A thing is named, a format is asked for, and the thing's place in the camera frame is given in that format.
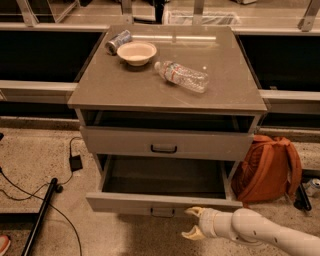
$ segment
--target white bowl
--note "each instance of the white bowl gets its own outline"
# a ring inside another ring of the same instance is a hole
[[[157,53],[157,48],[147,42],[130,42],[121,45],[117,54],[132,66],[142,66]]]

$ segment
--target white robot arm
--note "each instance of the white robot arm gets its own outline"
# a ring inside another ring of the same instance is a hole
[[[199,225],[182,233],[191,240],[224,237],[254,247],[269,243],[294,256],[311,256],[320,250],[320,238],[275,224],[249,209],[229,213],[193,207],[186,213],[199,218]]]

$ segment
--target nightstand top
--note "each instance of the nightstand top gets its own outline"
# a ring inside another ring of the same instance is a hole
[[[123,30],[134,41],[151,42],[157,54],[142,67],[108,55],[105,44]],[[208,90],[198,94],[164,81],[156,61],[172,60],[209,75]],[[71,108],[176,111],[266,111],[257,85],[229,27],[111,26],[69,102]]]

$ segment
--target orange backpack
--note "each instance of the orange backpack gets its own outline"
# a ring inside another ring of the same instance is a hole
[[[285,194],[294,200],[301,178],[300,157],[290,140],[255,135],[231,186],[237,199],[247,206],[249,202],[273,200]]]

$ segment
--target plastic water bottle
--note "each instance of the plastic water bottle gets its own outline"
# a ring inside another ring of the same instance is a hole
[[[163,79],[174,84],[198,93],[207,90],[209,77],[206,73],[192,70],[173,61],[156,62],[154,68]]]

